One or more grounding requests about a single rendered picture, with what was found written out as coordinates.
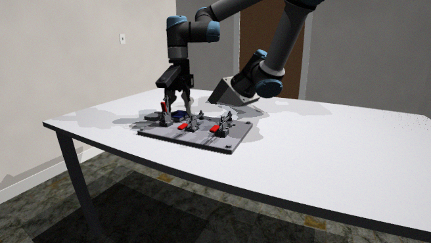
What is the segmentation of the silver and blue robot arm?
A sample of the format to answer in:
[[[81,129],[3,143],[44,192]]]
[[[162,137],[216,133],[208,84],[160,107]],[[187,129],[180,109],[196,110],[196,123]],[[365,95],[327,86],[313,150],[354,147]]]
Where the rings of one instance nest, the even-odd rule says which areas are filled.
[[[219,0],[198,9],[195,21],[185,16],[170,16],[166,20],[168,58],[188,58],[188,43],[218,42],[222,20],[262,0]],[[310,12],[324,0],[284,0],[285,8],[268,52],[258,49],[241,72],[233,76],[231,85],[240,95],[269,99],[283,89],[284,65]],[[294,5],[292,5],[294,4]],[[213,20],[213,21],[212,21]],[[215,22],[214,22],[215,21]],[[182,71],[181,65],[171,65],[155,82],[157,88],[168,88]]]

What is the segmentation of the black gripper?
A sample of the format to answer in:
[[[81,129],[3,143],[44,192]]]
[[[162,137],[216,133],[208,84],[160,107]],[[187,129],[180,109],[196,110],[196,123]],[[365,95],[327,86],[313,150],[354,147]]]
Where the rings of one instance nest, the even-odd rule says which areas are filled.
[[[178,62],[178,63],[174,63],[174,62]],[[181,63],[181,62],[184,62],[184,63]],[[194,102],[194,99],[190,97],[190,93],[191,93],[190,85],[191,85],[191,79],[193,79],[193,84],[191,85],[191,88],[194,87],[194,76],[193,74],[190,74],[189,59],[169,60],[169,63],[173,63],[173,65],[181,65],[183,69],[183,71],[181,71],[181,73],[175,78],[175,80],[171,83],[171,85],[167,89],[164,88],[164,95],[168,95],[171,97],[171,100],[168,101],[169,112],[171,112],[171,104],[174,103],[177,99],[177,96],[175,95],[175,91],[179,91],[179,92],[183,91],[181,94],[181,98],[184,100],[186,113],[190,117],[191,105]],[[189,79],[189,80],[186,81],[186,79]]]

